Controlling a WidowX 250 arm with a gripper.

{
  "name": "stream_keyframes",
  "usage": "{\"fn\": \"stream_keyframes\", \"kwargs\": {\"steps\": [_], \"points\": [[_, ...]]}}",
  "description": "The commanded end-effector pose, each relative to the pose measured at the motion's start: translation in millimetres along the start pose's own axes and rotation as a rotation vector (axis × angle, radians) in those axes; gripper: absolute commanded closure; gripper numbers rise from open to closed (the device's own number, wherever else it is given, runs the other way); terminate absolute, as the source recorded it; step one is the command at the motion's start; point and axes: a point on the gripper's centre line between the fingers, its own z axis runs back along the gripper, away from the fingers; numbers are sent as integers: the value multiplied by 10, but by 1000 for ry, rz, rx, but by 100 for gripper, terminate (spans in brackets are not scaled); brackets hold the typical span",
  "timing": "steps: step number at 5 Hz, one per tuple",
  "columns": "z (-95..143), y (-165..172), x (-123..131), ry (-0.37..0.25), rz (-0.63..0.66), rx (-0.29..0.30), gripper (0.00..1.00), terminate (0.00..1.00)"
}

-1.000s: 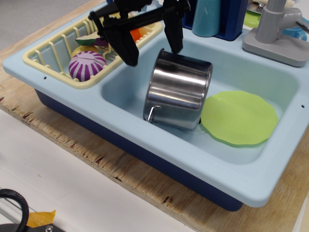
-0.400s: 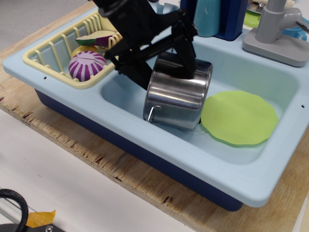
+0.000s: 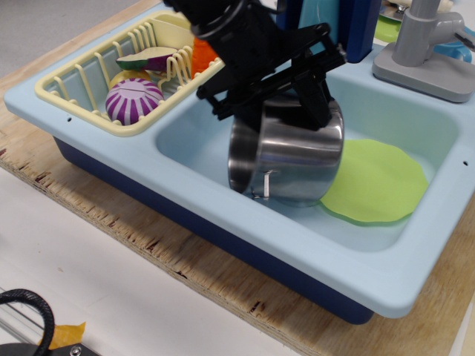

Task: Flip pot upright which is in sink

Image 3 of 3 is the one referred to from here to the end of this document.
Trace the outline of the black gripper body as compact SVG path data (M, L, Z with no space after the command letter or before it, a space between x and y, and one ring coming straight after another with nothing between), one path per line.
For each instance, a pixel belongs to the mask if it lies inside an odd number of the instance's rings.
M346 62L340 45L330 38L330 26L320 23L282 30L273 10L260 1L166 1L191 24L192 33L207 41L224 62L224 68L197 90L218 119L239 107L283 93L283 76L327 72Z

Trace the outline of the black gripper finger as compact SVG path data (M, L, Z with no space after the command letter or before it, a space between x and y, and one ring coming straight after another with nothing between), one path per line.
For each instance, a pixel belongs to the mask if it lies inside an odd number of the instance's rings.
M255 104L239 107L234 115L232 137L263 137L272 120L269 104L269 100L264 100Z
M326 127L332 116L329 107L332 97L325 76L313 72L287 73L282 81L285 102L303 116L295 119L298 125L313 131Z

